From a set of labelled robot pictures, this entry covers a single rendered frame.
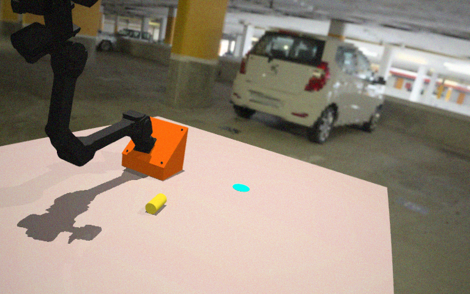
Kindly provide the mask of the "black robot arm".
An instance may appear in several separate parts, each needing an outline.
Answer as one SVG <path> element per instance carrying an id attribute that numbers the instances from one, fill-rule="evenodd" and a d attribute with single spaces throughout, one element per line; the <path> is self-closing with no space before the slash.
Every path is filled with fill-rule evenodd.
<path id="1" fill-rule="evenodd" d="M 10 3 L 13 13 L 51 18 L 58 17 L 61 6 L 61 0 L 11 0 Z M 75 83 L 88 58 L 83 44 L 67 40 L 81 30 L 72 21 L 72 16 L 60 22 L 44 17 L 45 25 L 35 22 L 10 36 L 13 47 L 30 64 L 51 55 L 54 79 L 45 133 L 59 158 L 82 167 L 98 150 L 125 136 L 134 142 L 134 151 L 149 154 L 157 140 L 152 136 L 152 121 L 148 115 L 131 109 L 122 113 L 120 122 L 86 137 L 76 137 L 69 129 Z"/>

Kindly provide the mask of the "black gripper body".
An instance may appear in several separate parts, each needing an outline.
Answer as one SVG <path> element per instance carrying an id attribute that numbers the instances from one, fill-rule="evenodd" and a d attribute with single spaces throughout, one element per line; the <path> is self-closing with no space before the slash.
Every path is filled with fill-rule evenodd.
<path id="1" fill-rule="evenodd" d="M 90 8 L 98 1 L 99 0 L 61 0 L 61 6 L 59 9 L 58 17 L 51 18 L 50 15 L 44 15 L 44 17 L 47 20 L 55 21 L 55 22 L 66 21 L 72 16 L 72 9 L 75 7 L 74 3 Z"/>

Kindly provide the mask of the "yellow cylinder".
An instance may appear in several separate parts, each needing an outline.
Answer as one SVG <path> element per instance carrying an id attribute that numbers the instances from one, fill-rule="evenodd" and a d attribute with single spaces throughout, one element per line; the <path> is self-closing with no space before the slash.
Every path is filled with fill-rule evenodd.
<path id="1" fill-rule="evenodd" d="M 149 214 L 154 214 L 166 203 L 166 197 L 163 194 L 158 194 L 149 203 L 146 204 L 145 209 Z"/>

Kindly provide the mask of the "cyan circle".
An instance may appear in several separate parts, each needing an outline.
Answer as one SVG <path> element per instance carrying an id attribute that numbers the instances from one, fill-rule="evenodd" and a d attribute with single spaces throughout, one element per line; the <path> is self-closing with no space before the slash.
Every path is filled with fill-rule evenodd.
<path id="1" fill-rule="evenodd" d="M 235 185 L 233 185 L 233 188 L 237 191 L 240 191 L 240 192 L 248 192 L 250 190 L 249 187 L 247 187 L 243 184 L 235 184 Z"/>

